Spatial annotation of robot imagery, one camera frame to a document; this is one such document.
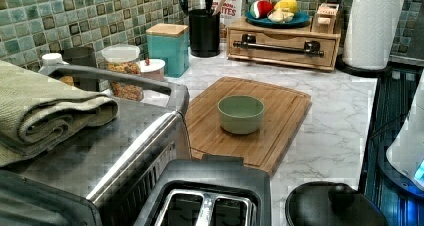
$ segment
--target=green bowl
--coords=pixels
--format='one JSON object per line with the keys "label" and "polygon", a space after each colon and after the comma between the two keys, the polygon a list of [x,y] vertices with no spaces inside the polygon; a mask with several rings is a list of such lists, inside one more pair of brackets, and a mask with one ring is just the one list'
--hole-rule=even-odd
{"label": "green bowl", "polygon": [[261,127],[264,104],[257,98],[235,95],[218,102],[221,127],[233,134],[250,134]]}

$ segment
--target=toaster oven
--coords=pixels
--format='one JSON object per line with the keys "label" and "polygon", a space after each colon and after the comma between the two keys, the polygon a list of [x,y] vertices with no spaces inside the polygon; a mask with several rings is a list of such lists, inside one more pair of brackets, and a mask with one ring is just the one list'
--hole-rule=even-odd
{"label": "toaster oven", "polygon": [[[81,66],[47,67],[40,73],[125,82],[169,95],[169,100],[162,107],[116,98],[119,111],[112,122],[84,128],[36,158],[0,170],[0,178],[20,185],[0,184],[0,204],[9,202],[0,207],[0,222],[132,225],[167,163],[190,159],[187,88]],[[12,210],[13,205],[19,209]],[[38,213],[31,213],[34,208]]]}

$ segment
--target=green towel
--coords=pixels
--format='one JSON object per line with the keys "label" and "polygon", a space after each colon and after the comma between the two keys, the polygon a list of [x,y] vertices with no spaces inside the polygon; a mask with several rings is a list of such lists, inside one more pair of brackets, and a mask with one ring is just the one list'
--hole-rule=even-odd
{"label": "green towel", "polygon": [[108,96],[0,61],[0,166],[33,158],[117,114]]}

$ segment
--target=drawer handle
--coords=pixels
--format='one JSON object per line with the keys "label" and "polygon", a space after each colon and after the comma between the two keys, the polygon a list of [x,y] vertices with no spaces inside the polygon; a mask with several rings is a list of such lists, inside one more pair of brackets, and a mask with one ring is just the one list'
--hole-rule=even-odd
{"label": "drawer handle", "polygon": [[269,50],[269,51],[277,51],[284,53],[298,53],[305,54],[307,56],[318,56],[324,57],[324,51],[320,51],[320,43],[317,41],[308,41],[305,42],[303,49],[301,48],[290,48],[290,47],[282,47],[275,45],[265,45],[265,44],[257,44],[256,36],[251,34],[243,34],[241,37],[241,41],[234,41],[233,46],[236,48],[242,49],[260,49],[260,50]]}

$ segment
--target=bamboo cutting board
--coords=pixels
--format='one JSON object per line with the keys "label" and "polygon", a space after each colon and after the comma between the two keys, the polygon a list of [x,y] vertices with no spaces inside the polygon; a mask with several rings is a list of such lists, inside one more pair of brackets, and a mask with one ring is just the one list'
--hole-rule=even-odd
{"label": "bamboo cutting board", "polygon": [[[261,128],[248,135],[221,128],[217,104],[231,95],[249,95],[265,105]],[[271,176],[290,146],[311,103],[308,94],[247,79],[224,77],[194,98],[186,114],[192,156],[203,154],[243,157],[248,167]]]}

